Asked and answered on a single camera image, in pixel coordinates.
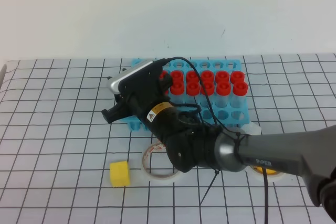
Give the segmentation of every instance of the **yellow sponge cube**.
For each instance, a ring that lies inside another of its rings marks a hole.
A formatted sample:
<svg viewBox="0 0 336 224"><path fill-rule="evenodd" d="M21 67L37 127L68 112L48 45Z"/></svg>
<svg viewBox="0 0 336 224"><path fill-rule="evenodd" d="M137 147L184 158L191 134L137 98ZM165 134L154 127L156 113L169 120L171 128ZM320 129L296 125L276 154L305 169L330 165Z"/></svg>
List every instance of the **yellow sponge cube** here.
<svg viewBox="0 0 336 224"><path fill-rule="evenodd" d="M110 178L112 187L129 186L131 184L131 178L127 161L111 163Z"/></svg>

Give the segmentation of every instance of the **white grid mat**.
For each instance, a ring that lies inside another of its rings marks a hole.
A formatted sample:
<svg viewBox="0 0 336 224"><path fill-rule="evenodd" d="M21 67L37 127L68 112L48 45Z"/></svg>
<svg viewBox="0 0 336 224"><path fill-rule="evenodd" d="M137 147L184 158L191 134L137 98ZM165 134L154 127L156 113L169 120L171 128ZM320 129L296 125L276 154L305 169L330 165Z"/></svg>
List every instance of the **white grid mat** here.
<svg viewBox="0 0 336 224"><path fill-rule="evenodd" d="M238 57L248 75L248 106L263 134L336 124L336 56ZM264 223L263 183L245 172L213 178L195 168L171 186L139 178L151 133L107 125L113 106L106 77L130 59L8 62L0 89L0 223ZM128 160L132 184L111 188L109 163ZM172 170L165 154L151 168ZM316 208L301 178L269 188L269 223L332 223Z"/></svg>

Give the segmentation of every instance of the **red test tube cap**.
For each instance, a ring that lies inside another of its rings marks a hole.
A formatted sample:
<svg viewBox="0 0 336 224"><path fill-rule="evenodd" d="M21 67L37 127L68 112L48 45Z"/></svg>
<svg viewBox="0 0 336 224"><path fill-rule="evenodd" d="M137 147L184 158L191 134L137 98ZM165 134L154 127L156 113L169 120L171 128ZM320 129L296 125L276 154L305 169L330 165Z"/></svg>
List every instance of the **red test tube cap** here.
<svg viewBox="0 0 336 224"><path fill-rule="evenodd" d="M199 79L197 77L197 74L194 70L189 71L186 76L185 76L185 80L187 82L199 82Z"/></svg>
<svg viewBox="0 0 336 224"><path fill-rule="evenodd" d="M174 81L176 80L183 81L183 72L180 70L174 70L170 73L170 75Z"/></svg>
<svg viewBox="0 0 336 224"><path fill-rule="evenodd" d="M186 92L188 95L195 96L199 94L200 92L199 88L200 88L200 85L198 84L198 82L189 82L187 84Z"/></svg>
<svg viewBox="0 0 336 224"><path fill-rule="evenodd" d="M215 75L212 71L210 70L204 70L201 73L201 80L202 81L210 81L210 82L214 82L215 80Z"/></svg>
<svg viewBox="0 0 336 224"><path fill-rule="evenodd" d="M160 74L160 79L163 79L163 77L167 74L168 72L166 70L162 70L161 74Z"/></svg>
<svg viewBox="0 0 336 224"><path fill-rule="evenodd" d="M233 94L243 97L247 94L247 84L242 81L237 81L233 85Z"/></svg>
<svg viewBox="0 0 336 224"><path fill-rule="evenodd" d="M229 73L226 71L218 71L216 73L216 83L229 82Z"/></svg>
<svg viewBox="0 0 336 224"><path fill-rule="evenodd" d="M244 81L245 75L241 71L233 71L231 74L230 82L235 84L237 81Z"/></svg>
<svg viewBox="0 0 336 224"><path fill-rule="evenodd" d="M170 92L174 95L183 94L184 86L183 81L175 81L173 85L170 87Z"/></svg>
<svg viewBox="0 0 336 224"><path fill-rule="evenodd" d="M219 95L227 96L231 92L231 85L228 82L219 82L217 84L216 92Z"/></svg>
<svg viewBox="0 0 336 224"><path fill-rule="evenodd" d="M214 85L213 82L210 82L210 81L204 81L204 82L203 82L203 85L204 85L204 87L205 87L205 90L206 90L207 95L212 95L212 94L215 93L215 85ZM204 93L204 90L203 90L203 88L202 88L202 86L201 86L201 94L205 94L205 93Z"/></svg>

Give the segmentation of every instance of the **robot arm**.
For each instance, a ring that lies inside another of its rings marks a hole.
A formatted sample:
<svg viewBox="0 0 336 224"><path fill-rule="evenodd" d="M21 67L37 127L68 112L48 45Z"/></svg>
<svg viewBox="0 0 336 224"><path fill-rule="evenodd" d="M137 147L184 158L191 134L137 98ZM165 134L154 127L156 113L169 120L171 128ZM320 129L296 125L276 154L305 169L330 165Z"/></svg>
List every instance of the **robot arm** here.
<svg viewBox="0 0 336 224"><path fill-rule="evenodd" d="M164 95L172 78L159 76L170 60L143 61L109 79L117 105L102 111L106 121L136 115L166 146L174 167L185 173L194 166L238 172L254 165L299 175L314 205L322 204L336 222L336 126L238 139L218 125L197 123L194 115L179 111Z"/></svg>

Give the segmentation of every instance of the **clear tape roll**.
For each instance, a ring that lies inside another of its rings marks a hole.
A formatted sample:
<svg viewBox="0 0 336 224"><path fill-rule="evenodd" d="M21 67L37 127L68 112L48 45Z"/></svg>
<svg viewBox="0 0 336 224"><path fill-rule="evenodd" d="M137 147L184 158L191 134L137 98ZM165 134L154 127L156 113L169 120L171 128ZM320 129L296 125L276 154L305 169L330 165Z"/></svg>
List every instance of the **clear tape roll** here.
<svg viewBox="0 0 336 224"><path fill-rule="evenodd" d="M151 182L159 182L160 184L172 184L176 182L181 176L181 172L178 170L176 173L171 174L153 174L148 172L148 167L146 167L146 160L150 157L151 153L164 151L166 147L162 143L155 143L148 147L146 151L142 154L141 159L141 171L142 174Z"/></svg>
<svg viewBox="0 0 336 224"><path fill-rule="evenodd" d="M253 178L255 178L258 181L264 182L264 176L263 174L255 171L252 167L246 166L245 171L250 174ZM267 175L268 182L277 182L283 178L285 174L284 173L277 173L274 175Z"/></svg>

